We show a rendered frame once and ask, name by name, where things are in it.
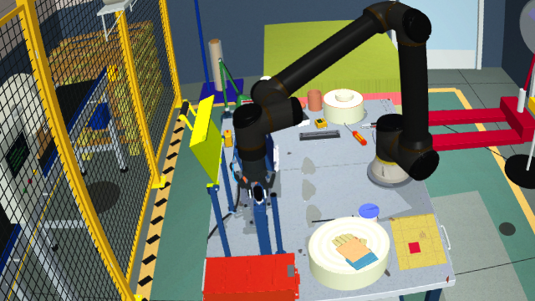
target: red pole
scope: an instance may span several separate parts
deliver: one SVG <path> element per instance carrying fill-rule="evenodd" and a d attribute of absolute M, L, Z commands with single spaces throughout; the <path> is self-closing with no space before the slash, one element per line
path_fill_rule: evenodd
<path fill-rule="evenodd" d="M 526 84 L 524 85 L 524 91 L 527 91 L 527 85 L 529 84 L 529 78 L 532 75 L 534 64 L 535 64 L 535 54 L 533 54 L 532 65 L 529 67 L 529 73 L 527 74 Z"/>

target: black robotic arm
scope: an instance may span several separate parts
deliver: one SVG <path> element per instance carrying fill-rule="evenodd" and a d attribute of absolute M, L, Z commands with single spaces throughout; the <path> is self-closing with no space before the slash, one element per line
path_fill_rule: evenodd
<path fill-rule="evenodd" d="M 428 126 L 425 49 L 431 22 L 417 9 L 388 1 L 369 6 L 362 17 L 285 70 L 254 84 L 253 104 L 240 106 L 232 117 L 242 172 L 247 179 L 260 181 L 267 174 L 265 135 L 303 120 L 300 103 L 290 95 L 366 40 L 387 30 L 397 34 L 403 116 L 384 115 L 377 120 L 376 155 L 385 163 L 398 164 L 417 181 L 425 180 L 435 171 L 439 156 L 432 148 Z"/>

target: gray tabletop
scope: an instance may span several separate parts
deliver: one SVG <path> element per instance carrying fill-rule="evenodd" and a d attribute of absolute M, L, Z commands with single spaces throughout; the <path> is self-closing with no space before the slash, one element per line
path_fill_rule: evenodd
<path fill-rule="evenodd" d="M 295 253 L 296 267 L 301 275 L 299 285 L 301 300 L 376 300 L 411 293 L 450 287 L 455 284 L 455 275 L 448 253 L 448 242 L 439 227 L 447 263 L 424 268 L 400 271 L 395 251 L 389 217 L 406 217 L 435 213 L 423 181 L 409 181 L 396 188 L 376 186 L 367 176 L 367 168 L 375 157 L 375 141 L 372 129 L 360 129 L 360 124 L 375 122 L 384 114 L 395 113 L 389 100 L 366 100 L 364 119 L 350 125 L 367 141 L 362 146 L 343 125 L 329 123 L 327 130 L 339 130 L 340 138 L 326 140 L 299 140 L 299 133 L 319 131 L 313 120 L 323 117 L 323 111 L 304 112 L 310 117 L 310 125 L 294 126 L 272 133 L 274 145 L 279 149 L 277 184 L 272 189 L 278 194 L 278 207 L 283 237 L 283 249 Z M 222 132 L 232 130 L 232 120 L 224 120 Z M 227 164 L 232 161 L 232 148 L 225 148 Z M 223 179 L 220 174 L 218 192 L 222 214 L 227 213 L 228 203 Z M 231 178 L 233 199 L 237 198 L 237 183 Z M 324 287 L 310 273 L 308 263 L 308 240 L 323 223 L 314 222 L 339 217 L 358 216 L 359 207 L 373 202 L 380 208 L 379 224 L 390 237 L 390 254 L 387 270 L 370 286 L 352 291 L 338 291 Z M 225 228 L 232 256 L 250 256 L 260 253 L 254 227 L 249 227 L 251 210 L 243 207 L 225 220 Z M 268 227 L 272 250 L 277 250 L 271 208 L 267 210 Z M 211 214 L 211 231 L 216 226 Z M 218 232 L 209 240 L 207 257 L 223 257 L 222 242 Z"/>

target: black wire mesh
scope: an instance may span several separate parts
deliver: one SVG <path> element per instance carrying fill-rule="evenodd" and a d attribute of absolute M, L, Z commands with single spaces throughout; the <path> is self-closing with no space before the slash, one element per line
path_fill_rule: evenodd
<path fill-rule="evenodd" d="M 55 151 L 22 28 L 18 16 L 0 27 L 0 299 L 121 300 Z"/>
<path fill-rule="evenodd" d="M 101 1 L 48 0 L 36 9 L 56 94 L 89 196 L 120 270 L 133 248 L 150 170 L 135 118 L 115 14 Z M 52 21 L 42 18 L 54 15 Z M 128 26 L 130 39 L 142 24 Z"/>
<path fill-rule="evenodd" d="M 132 48 L 150 139 L 157 155 L 175 98 L 158 0 L 135 0 L 133 9 L 126 10 L 126 19 L 128 24 L 146 24 L 144 33 L 132 41 Z"/>

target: orange cylinder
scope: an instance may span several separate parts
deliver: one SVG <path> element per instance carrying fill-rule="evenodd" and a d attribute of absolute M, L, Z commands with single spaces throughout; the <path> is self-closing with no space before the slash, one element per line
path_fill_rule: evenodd
<path fill-rule="evenodd" d="M 308 109 L 311 112 L 319 112 L 322 106 L 322 95 L 318 89 L 311 89 L 307 93 L 308 96 Z"/>

